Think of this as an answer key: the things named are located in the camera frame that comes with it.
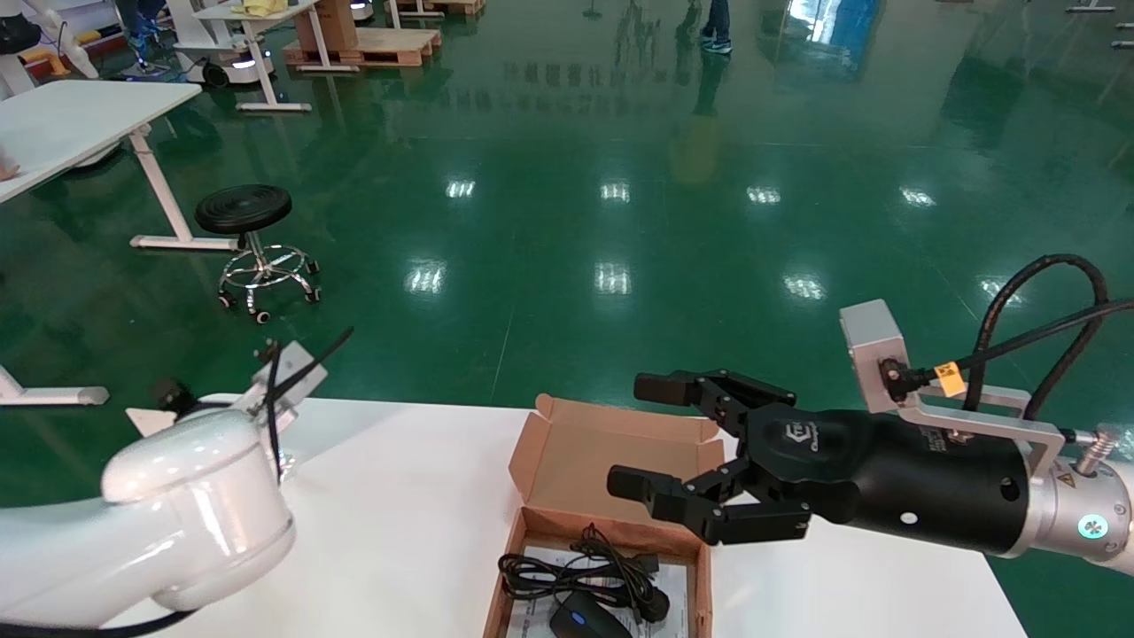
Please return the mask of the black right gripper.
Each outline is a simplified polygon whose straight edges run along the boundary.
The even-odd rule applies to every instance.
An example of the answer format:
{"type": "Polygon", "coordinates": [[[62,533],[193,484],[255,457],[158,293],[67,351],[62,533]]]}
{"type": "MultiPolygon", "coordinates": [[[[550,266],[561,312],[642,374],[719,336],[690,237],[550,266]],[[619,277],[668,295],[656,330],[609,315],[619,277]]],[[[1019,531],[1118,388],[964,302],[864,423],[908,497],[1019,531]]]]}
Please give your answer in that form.
{"type": "Polygon", "coordinates": [[[953,443],[928,425],[863,409],[793,408],[796,394],[742,373],[638,373],[638,401],[696,408],[748,461],[689,480],[613,465],[608,493],[708,546],[801,541],[812,512],[835,525],[1004,555],[1029,513],[1029,476],[1010,440],[953,443]],[[744,493],[755,503],[729,504],[744,493]]]}

